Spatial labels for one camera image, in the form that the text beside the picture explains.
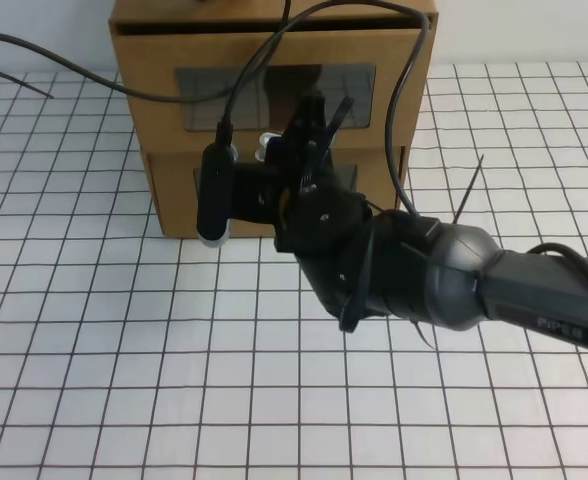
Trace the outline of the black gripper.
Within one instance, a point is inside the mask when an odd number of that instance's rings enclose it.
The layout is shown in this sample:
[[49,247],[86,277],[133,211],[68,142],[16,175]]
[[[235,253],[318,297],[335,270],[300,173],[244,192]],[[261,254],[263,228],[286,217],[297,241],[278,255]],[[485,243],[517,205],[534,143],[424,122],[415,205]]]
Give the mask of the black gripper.
[[325,98],[302,97],[282,136],[293,145],[314,141],[308,159],[275,138],[264,162],[234,167],[231,194],[231,218],[272,226],[276,250],[295,256],[320,303],[340,320],[364,317],[349,306],[355,287],[339,263],[373,217],[364,196],[343,185],[330,152],[352,104],[344,97],[326,126]]

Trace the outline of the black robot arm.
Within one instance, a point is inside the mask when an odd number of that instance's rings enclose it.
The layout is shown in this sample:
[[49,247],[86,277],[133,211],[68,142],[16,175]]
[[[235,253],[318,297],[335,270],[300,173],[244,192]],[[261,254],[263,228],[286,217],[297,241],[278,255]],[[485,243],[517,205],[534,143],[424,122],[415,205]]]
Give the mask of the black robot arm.
[[500,320],[588,348],[588,259],[558,244],[525,253],[484,230],[401,210],[374,212],[345,187],[330,144],[352,101],[327,117],[303,98],[261,162],[233,170],[232,214],[269,224],[343,332],[395,315],[463,331]]

